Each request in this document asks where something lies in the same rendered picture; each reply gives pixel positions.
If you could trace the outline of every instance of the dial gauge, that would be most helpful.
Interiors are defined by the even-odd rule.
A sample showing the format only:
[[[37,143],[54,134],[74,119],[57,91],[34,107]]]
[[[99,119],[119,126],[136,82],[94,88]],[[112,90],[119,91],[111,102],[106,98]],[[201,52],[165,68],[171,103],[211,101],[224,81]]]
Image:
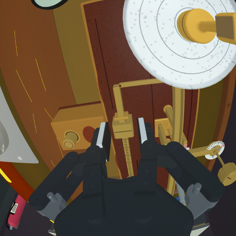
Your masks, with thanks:
[[[222,141],[216,141],[216,142],[213,142],[208,148],[207,150],[211,150],[211,149],[217,149],[219,152],[219,155],[224,151],[224,148],[225,148],[225,144],[222,142]],[[215,159],[217,158],[216,154],[214,155],[205,155],[206,159],[208,160],[212,160],[212,159]]]

